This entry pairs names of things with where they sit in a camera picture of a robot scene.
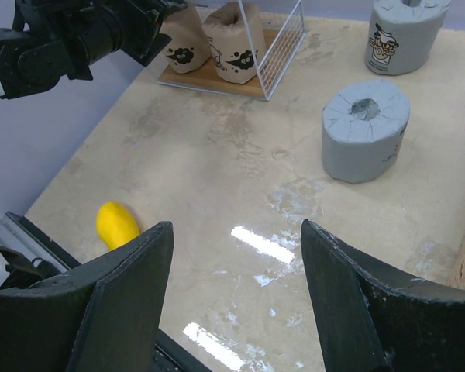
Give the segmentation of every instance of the wooden tray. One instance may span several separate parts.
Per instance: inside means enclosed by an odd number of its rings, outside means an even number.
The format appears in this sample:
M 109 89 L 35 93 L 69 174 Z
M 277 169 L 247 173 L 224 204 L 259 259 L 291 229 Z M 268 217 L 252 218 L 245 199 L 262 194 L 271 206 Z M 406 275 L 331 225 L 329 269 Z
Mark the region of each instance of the wooden tray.
M 265 34 L 265 41 L 268 49 L 274 42 L 277 30 L 266 29 L 263 32 Z M 158 81 L 161 84 L 169 84 L 183 88 L 197 88 L 208 91 L 229 93 L 232 95 L 246 95 L 261 99 L 266 98 L 264 90 L 260 85 L 260 80 L 257 76 L 248 81 L 246 84 L 229 83 L 217 75 L 212 58 L 209 58 L 199 69 L 188 72 L 187 74 L 178 74 L 172 70 L 171 66 L 167 66 Z

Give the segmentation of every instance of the gray toilet paper roll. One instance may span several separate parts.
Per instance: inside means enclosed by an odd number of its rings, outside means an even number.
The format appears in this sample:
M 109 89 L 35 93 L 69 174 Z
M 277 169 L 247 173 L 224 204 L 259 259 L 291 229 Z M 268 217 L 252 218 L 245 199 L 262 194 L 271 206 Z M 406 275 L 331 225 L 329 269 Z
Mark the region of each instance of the gray toilet paper roll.
M 322 114 L 325 171 L 352 184 L 382 175 L 396 162 L 410 111 L 410 101 L 390 81 L 344 88 Z
M 374 0 L 365 63 L 376 74 L 422 67 L 450 8 L 450 0 Z

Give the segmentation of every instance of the marble surface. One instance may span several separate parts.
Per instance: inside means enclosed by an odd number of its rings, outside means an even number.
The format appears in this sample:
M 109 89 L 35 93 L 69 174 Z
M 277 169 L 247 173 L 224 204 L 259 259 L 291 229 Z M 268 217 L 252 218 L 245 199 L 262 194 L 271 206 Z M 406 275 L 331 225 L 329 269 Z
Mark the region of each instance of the marble surface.
M 392 78 L 412 101 L 397 163 L 350 185 L 322 169 L 321 116 L 363 63 L 368 26 L 309 19 L 266 102 L 156 84 L 144 71 L 28 217 L 82 262 L 106 252 L 95 216 L 126 203 L 174 223 L 161 328 L 213 371 L 324 370 L 301 261 L 309 218 L 396 267 L 442 282 L 465 230 L 465 32 Z

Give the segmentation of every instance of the yellow fruit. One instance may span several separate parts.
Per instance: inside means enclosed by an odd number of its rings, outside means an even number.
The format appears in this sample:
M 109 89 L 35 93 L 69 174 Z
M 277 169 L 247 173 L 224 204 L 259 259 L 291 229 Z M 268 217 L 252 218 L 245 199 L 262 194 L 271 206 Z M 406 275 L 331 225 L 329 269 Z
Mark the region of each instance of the yellow fruit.
M 131 212 L 117 201 L 109 201 L 98 210 L 96 230 L 110 250 L 123 246 L 140 234 Z

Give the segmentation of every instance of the toilet paper roll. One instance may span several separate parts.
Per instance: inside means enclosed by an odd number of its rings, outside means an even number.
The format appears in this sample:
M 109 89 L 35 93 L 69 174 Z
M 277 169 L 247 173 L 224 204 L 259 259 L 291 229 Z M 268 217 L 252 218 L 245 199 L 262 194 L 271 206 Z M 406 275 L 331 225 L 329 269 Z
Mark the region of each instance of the toilet paper roll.
M 210 48 L 196 8 L 189 4 L 185 10 L 170 15 L 161 32 L 172 38 L 164 49 L 169 65 L 179 74 L 199 69 L 208 58 Z
M 379 177 L 396 162 L 410 110 L 410 101 L 390 81 L 344 88 L 322 114 L 325 171 L 352 184 Z
M 217 75 L 226 81 L 244 84 L 257 74 L 253 53 L 259 61 L 267 52 L 258 6 L 243 4 L 254 48 L 246 33 L 245 22 L 237 2 L 228 2 L 204 22 Z
M 422 67 L 443 25 L 450 0 L 374 0 L 365 62 L 376 74 Z

